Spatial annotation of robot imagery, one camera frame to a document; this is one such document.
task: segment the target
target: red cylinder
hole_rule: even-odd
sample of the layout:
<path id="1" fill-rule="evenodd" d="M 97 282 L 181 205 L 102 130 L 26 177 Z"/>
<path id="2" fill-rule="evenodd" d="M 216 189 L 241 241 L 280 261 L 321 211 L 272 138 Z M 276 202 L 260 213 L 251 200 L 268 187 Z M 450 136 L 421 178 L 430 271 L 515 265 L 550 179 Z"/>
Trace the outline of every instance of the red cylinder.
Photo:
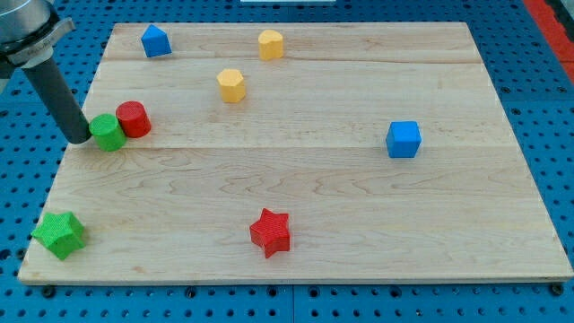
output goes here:
<path id="1" fill-rule="evenodd" d="M 145 113 L 144 105 L 138 101 L 122 103 L 116 109 L 116 117 L 124 133 L 130 138 L 142 137 L 152 130 L 152 124 Z"/>

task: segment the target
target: red object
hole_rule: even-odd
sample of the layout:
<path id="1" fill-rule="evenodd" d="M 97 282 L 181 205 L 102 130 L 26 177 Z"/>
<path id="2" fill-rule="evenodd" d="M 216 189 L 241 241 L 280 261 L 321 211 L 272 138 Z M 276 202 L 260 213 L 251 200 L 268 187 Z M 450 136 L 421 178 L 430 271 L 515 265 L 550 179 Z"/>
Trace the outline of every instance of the red object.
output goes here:
<path id="1" fill-rule="evenodd" d="M 259 221 L 249 227 L 251 241 L 263 248 L 266 258 L 277 251 L 289 251 L 291 235 L 288 221 L 288 214 L 274 214 L 264 208 Z"/>
<path id="2" fill-rule="evenodd" d="M 116 117 L 124 133 L 130 138 L 142 137 L 152 130 L 144 105 L 138 101 L 122 103 L 116 109 Z"/>
<path id="3" fill-rule="evenodd" d="M 525 0 L 524 4 L 538 24 L 558 60 L 564 66 L 568 77 L 574 82 L 574 43 L 568 39 L 566 30 L 554 16 L 554 10 L 544 0 Z"/>

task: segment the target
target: green star block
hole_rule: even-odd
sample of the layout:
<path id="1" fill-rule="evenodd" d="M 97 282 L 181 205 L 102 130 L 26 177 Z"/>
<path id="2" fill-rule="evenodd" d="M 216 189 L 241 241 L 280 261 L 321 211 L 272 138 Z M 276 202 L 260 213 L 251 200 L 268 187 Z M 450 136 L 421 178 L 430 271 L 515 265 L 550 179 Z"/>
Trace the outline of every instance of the green star block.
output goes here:
<path id="1" fill-rule="evenodd" d="M 72 212 L 66 212 L 44 214 L 44 220 L 31 235 L 58 259 L 64 260 L 73 251 L 85 246 L 82 233 L 83 225 Z"/>

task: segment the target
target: green cylinder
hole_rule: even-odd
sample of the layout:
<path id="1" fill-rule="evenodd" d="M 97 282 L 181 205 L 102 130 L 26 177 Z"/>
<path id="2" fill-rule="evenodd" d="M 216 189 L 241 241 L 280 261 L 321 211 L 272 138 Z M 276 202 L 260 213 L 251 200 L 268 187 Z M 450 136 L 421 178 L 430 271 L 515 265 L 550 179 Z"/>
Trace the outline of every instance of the green cylinder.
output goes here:
<path id="1" fill-rule="evenodd" d="M 90 132 L 98 147 L 105 152 L 114 152 L 126 143 L 126 135 L 116 116 L 104 113 L 91 121 Z"/>

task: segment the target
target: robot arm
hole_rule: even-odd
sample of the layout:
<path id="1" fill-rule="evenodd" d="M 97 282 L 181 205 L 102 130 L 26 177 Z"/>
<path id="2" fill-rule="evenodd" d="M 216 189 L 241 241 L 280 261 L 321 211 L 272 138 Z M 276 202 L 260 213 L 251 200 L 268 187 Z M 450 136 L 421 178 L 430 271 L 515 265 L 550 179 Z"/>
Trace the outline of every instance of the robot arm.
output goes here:
<path id="1" fill-rule="evenodd" d="M 72 144 L 90 138 L 88 122 L 52 58 L 53 46 L 74 29 L 53 0 L 0 0 L 0 89 L 21 67 Z"/>

